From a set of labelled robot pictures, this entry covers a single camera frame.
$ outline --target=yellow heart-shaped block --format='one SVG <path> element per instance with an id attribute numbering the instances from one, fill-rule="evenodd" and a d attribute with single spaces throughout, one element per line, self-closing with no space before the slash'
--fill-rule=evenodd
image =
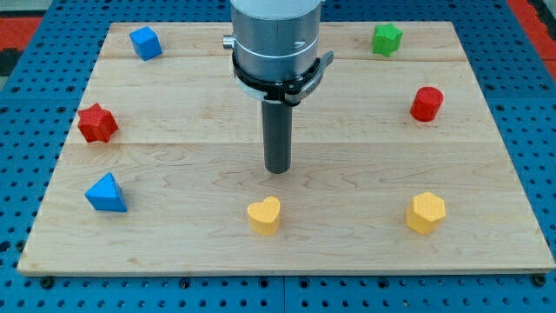
<path id="1" fill-rule="evenodd" d="M 247 207 L 249 226 L 263 236 L 272 236 L 280 227 L 280 200 L 269 196 L 261 203 L 251 203 Z"/>

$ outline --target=red cylinder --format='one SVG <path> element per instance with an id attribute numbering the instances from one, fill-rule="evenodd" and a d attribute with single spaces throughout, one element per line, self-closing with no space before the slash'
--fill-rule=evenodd
<path id="1" fill-rule="evenodd" d="M 417 90 L 414 104 L 411 106 L 411 116 L 422 122 L 434 120 L 440 106 L 444 102 L 444 95 L 434 87 L 423 87 Z"/>

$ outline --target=blue block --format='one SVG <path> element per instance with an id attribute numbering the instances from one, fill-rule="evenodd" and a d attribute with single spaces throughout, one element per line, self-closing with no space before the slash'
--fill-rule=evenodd
<path id="1" fill-rule="evenodd" d="M 162 54 L 158 36 L 149 26 L 132 31 L 129 37 L 131 38 L 133 48 L 136 50 L 137 55 L 139 55 L 143 61 L 147 61 Z"/>
<path id="2" fill-rule="evenodd" d="M 108 173 L 96 182 L 87 192 L 85 197 L 95 210 L 127 212 L 128 208 L 123 199 L 122 188 L 118 185 L 112 173 Z"/>

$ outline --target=red polyhedron block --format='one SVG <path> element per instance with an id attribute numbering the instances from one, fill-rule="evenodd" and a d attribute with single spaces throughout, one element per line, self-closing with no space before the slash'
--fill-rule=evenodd
<path id="1" fill-rule="evenodd" d="M 79 130 L 87 143 L 102 141 L 107 143 L 110 136 L 118 130 L 116 120 L 109 110 L 103 110 L 100 104 L 95 103 L 86 110 L 79 110 Z"/>

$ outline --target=silver cylinder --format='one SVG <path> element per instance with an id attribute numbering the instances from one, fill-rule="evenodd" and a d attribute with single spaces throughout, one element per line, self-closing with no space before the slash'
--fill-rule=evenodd
<path id="1" fill-rule="evenodd" d="M 235 60 L 250 76 L 283 82 L 317 58 L 321 0 L 231 0 Z"/>

